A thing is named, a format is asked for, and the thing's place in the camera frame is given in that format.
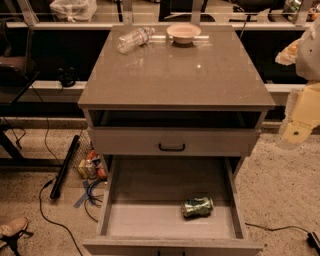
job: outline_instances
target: beige carpet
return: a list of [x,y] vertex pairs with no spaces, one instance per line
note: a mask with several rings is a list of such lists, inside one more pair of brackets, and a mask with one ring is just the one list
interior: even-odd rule
[[[22,139],[22,152],[30,155],[44,154],[43,138],[45,122],[33,129],[29,124]],[[74,135],[80,134],[82,125],[52,125],[48,134],[48,146],[62,157],[66,154]],[[7,132],[13,139],[11,131]],[[320,232],[320,136],[312,135],[299,149],[286,151],[275,144],[276,135],[270,131],[262,134],[252,155],[248,157],[236,179],[241,213],[245,222],[270,228],[298,226],[310,232]],[[86,132],[82,132],[83,145],[88,146]],[[52,186],[42,195],[43,211],[47,218],[66,225],[72,232],[83,255],[89,255],[82,241],[95,235],[96,223],[88,217],[83,204],[74,204],[84,194],[83,180],[76,171],[76,162],[83,155],[80,151],[70,166],[62,187],[61,197],[48,200]],[[34,236],[19,239],[19,252],[23,256],[73,256],[79,255],[70,235],[59,226],[46,222],[39,212],[39,191],[56,175],[56,170],[43,172],[37,169],[0,168],[0,223],[11,218],[25,216],[29,219],[28,230]],[[100,184],[95,194],[101,194]],[[95,217],[100,209],[88,205]],[[306,233],[299,229],[268,232],[256,227],[247,227],[250,240],[264,246],[261,256],[307,256],[317,255],[306,242]],[[0,255],[13,253],[6,246]]]

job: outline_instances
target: plastic bottle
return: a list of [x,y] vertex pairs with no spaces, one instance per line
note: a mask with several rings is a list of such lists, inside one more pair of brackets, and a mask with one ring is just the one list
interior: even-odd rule
[[142,27],[126,35],[120,36],[118,39],[117,49],[121,53],[126,53],[137,45],[149,42],[154,32],[154,28]]

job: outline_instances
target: green can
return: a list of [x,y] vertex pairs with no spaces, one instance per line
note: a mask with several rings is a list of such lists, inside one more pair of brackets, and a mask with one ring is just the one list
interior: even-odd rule
[[213,211],[210,197],[193,198],[183,202],[181,211],[184,217],[208,216]]

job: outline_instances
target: open drawer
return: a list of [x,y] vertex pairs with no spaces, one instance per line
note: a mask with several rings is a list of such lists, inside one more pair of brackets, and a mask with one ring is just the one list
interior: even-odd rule
[[[208,217],[186,219],[186,199],[209,196]],[[227,158],[114,157],[92,255],[250,256]]]

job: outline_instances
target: bowl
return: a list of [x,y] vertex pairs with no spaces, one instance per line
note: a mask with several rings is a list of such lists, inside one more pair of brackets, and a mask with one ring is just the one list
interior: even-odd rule
[[178,44],[189,44],[195,36],[200,35],[201,29],[193,24],[174,24],[167,28],[169,36]]

